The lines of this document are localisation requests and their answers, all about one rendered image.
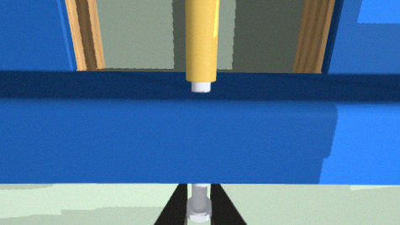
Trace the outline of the light brown wooden block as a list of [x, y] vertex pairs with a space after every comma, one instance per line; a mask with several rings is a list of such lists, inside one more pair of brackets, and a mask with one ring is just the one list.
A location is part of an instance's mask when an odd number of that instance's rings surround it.
[[105, 71], [96, 0], [66, 0], [77, 71]]
[[304, 0], [292, 73], [322, 73], [335, 0]]

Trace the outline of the white metal rod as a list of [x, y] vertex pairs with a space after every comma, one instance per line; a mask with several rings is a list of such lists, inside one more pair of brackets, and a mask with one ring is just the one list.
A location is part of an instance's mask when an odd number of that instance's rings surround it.
[[[210, 82], [192, 82], [192, 92], [210, 92]], [[192, 196], [187, 200], [187, 217], [193, 222], [206, 222], [211, 216], [208, 184], [192, 184]]]

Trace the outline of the yellow axle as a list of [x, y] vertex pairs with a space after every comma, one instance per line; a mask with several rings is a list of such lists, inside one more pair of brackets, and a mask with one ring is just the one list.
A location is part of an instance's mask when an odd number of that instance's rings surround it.
[[186, 80], [216, 81], [219, 0], [185, 0]]

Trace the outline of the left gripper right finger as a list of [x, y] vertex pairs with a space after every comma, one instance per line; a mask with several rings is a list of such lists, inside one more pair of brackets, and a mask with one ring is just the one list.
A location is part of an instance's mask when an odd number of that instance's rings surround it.
[[211, 225], [247, 225], [220, 184], [211, 184]]

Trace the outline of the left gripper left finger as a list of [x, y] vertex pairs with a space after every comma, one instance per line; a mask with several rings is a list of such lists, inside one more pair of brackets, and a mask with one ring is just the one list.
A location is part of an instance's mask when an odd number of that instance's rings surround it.
[[187, 225], [187, 184], [178, 184], [154, 225]]

